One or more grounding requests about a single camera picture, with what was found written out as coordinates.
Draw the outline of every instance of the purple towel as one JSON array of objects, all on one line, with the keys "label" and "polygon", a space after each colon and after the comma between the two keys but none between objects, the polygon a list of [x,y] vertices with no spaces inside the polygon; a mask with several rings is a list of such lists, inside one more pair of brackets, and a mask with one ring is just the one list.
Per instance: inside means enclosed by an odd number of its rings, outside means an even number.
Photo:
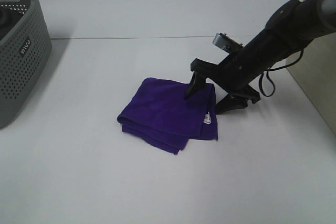
[{"label": "purple towel", "polygon": [[120,113],[123,132],[167,152],[177,154],[189,138],[218,139],[213,84],[184,100],[189,84],[147,78]]}]

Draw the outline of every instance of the cable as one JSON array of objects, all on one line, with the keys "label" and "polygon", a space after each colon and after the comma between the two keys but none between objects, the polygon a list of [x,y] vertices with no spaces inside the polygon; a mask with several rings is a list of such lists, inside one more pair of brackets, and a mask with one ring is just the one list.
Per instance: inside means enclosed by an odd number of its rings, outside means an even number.
[{"label": "cable", "polygon": [[268,81],[272,84],[272,86],[273,86],[273,91],[272,91],[272,93],[269,94],[269,95],[265,94],[264,89],[263,89],[262,80],[263,80],[263,78],[264,78],[264,72],[262,72],[262,74],[260,75],[260,78],[259,78],[259,90],[260,90],[260,93],[263,94],[263,96],[265,96],[265,97],[271,97],[271,96],[274,95],[274,93],[275,93],[275,84],[274,84],[274,82],[272,81],[271,77],[269,76],[269,73],[272,72],[272,71],[276,71],[276,70],[283,69],[283,68],[288,68],[288,67],[293,66],[294,64],[298,63],[298,62],[302,59],[303,51],[304,51],[304,50],[302,49],[299,58],[297,58],[293,63],[288,64],[288,65],[285,65],[285,66],[282,66],[282,67],[279,67],[279,68],[272,68],[272,69],[271,69],[271,67],[269,67],[268,69],[265,70],[265,71],[266,71],[266,78],[267,78],[267,80],[268,80]]},{"label": "cable", "polygon": [[262,79],[264,78],[264,72],[262,72],[262,74],[260,75],[260,78],[259,78],[259,90],[260,90],[260,93],[263,94],[263,96],[265,97],[271,97],[272,95],[274,95],[275,93],[275,84],[274,82],[272,81],[272,79],[270,78],[269,76],[269,71],[266,72],[266,78],[267,80],[272,84],[273,86],[273,92],[269,95],[265,94],[264,90],[263,90],[263,85],[262,85]]},{"label": "cable", "polygon": [[300,56],[299,58],[297,58],[294,62],[292,62],[291,64],[288,64],[288,65],[285,65],[285,66],[282,66],[282,67],[279,67],[279,68],[271,68],[271,69],[267,69],[265,71],[267,72],[273,72],[273,71],[277,71],[277,70],[280,70],[280,69],[283,69],[283,68],[288,68],[290,66],[293,66],[294,64],[298,63],[301,59],[302,59],[302,56],[303,56],[303,51],[304,49],[301,50],[301,53],[300,53]]}]

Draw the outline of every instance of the plastic basket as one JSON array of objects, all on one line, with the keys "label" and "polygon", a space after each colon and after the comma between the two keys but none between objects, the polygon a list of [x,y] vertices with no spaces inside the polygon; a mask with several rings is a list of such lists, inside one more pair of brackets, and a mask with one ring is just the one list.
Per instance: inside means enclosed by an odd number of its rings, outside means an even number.
[{"label": "plastic basket", "polygon": [[0,41],[0,128],[10,123],[37,82],[51,51],[39,0],[0,1],[23,14]]}]

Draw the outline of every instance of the white surface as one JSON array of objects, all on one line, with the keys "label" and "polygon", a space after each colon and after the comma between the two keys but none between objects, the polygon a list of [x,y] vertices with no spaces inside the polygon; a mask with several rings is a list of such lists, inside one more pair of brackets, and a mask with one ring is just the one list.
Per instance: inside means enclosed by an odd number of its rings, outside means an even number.
[{"label": "white surface", "polygon": [[40,0],[53,38],[256,35],[288,0]]},{"label": "white surface", "polygon": [[218,116],[218,142],[174,156],[121,132],[142,80],[189,82],[195,57],[223,58],[211,42],[54,40],[1,131],[1,224],[335,224],[336,138],[286,70],[272,98]]}]

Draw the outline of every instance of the white tag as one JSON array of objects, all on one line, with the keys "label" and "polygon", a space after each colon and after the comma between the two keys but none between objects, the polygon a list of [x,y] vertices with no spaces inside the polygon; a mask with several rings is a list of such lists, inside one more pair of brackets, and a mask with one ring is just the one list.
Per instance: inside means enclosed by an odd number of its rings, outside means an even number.
[{"label": "white tag", "polygon": [[205,114],[203,123],[211,124],[210,112],[208,112],[207,114]]}]

